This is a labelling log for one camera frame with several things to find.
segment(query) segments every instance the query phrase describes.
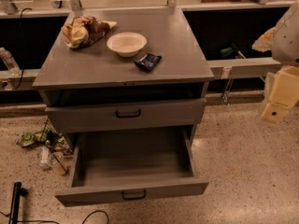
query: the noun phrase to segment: gray cabinet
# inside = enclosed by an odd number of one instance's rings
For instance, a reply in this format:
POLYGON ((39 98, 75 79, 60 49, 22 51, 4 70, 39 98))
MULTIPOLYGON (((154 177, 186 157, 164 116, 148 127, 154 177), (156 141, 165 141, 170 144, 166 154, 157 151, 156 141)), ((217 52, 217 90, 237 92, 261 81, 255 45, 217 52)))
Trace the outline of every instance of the gray cabinet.
POLYGON ((195 171, 191 144, 213 75, 183 13, 84 15, 118 27, 81 50, 69 50, 59 35, 34 83, 50 121, 74 148, 69 188, 55 196, 74 206, 203 194, 207 182, 195 171), (121 31, 143 34, 147 46, 133 58, 118 56, 106 41, 121 31), (134 65, 145 53, 163 56, 151 73, 134 65))

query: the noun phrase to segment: crumpled paper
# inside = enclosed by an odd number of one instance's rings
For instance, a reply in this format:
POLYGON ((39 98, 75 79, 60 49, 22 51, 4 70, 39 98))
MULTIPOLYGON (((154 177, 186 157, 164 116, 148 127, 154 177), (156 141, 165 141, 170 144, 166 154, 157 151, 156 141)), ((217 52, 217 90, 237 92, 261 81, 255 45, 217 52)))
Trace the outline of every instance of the crumpled paper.
POLYGON ((71 49, 85 48, 103 38, 116 25, 115 21, 102 21, 93 16, 80 16, 65 24, 62 32, 71 49))
POLYGON ((252 45, 252 48, 261 52, 272 50, 273 33, 275 27, 270 28, 263 35, 261 35, 252 45))

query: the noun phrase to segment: dark package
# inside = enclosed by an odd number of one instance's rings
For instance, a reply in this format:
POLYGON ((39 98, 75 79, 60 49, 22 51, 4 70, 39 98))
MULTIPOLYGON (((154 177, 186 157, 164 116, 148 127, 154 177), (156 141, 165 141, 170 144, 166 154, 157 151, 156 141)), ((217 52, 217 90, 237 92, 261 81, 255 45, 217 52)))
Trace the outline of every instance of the dark package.
POLYGON ((150 72, 161 59, 162 56, 146 54, 138 62, 134 63, 139 69, 150 72))

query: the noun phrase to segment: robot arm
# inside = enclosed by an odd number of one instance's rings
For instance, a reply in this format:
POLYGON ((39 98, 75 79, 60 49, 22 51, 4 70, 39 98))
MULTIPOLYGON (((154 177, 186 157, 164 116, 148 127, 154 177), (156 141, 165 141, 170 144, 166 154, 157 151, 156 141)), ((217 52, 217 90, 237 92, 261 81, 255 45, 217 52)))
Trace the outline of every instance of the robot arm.
POLYGON ((275 74, 262 119, 280 122, 299 100, 299 0, 273 30, 272 57, 284 66, 275 74))

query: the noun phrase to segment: cord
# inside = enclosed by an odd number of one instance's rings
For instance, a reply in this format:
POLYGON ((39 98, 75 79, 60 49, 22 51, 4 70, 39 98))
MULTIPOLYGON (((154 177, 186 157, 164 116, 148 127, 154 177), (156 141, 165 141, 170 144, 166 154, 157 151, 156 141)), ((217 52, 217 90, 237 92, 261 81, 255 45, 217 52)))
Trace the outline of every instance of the cord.
MULTIPOLYGON (((21 46, 23 47, 24 46, 24 37, 23 37, 23 34, 22 34, 22 30, 21 30, 21 18, 22 18, 22 13, 25 11, 25 10, 32 10, 31 8, 27 7, 27 8, 24 8, 22 11, 21 11, 21 15, 20 15, 20 21, 19 21, 19 32, 21 34, 21 46)), ((16 88, 14 88, 13 90, 17 90, 20 85, 21 85, 21 82, 22 82, 22 78, 23 78, 23 75, 24 75, 24 61, 22 60, 21 61, 21 78, 20 78, 20 81, 19 81, 19 84, 17 85, 16 88)))
MULTIPOLYGON (((105 211, 103 211, 103 210, 96 210, 96 211, 91 212, 89 215, 87 215, 87 216, 85 217, 85 219, 83 220, 82 224, 84 224, 84 223, 87 221, 87 219, 88 219, 91 215, 93 215, 93 214, 95 214, 95 213, 104 213, 105 216, 106 216, 106 218, 107 218, 107 224, 109 224, 109 215, 107 214, 107 212, 105 212, 105 211)), ((5 216, 5 217, 7 217, 7 218, 9 218, 10 220, 13 220, 13 218, 10 217, 10 214, 5 214, 5 213, 3 213, 3 212, 1 212, 1 211, 0 211, 0 214, 3 215, 3 216, 5 216)), ((20 222, 20 223, 30 223, 30 222, 31 222, 31 223, 34 223, 34 222, 38 222, 38 223, 54 223, 54 224, 60 224, 59 222, 57 222, 57 221, 53 221, 53 220, 17 220, 17 222, 20 222)))
POLYGON ((87 216, 85 217, 85 219, 83 220, 82 224, 84 224, 85 221, 86 221, 92 214, 94 214, 94 213, 104 213, 105 216, 106 216, 106 218, 107 218, 107 224, 109 224, 109 216, 108 216, 108 214, 107 214, 105 211, 102 211, 102 210, 96 210, 96 211, 91 212, 89 215, 87 215, 87 216))

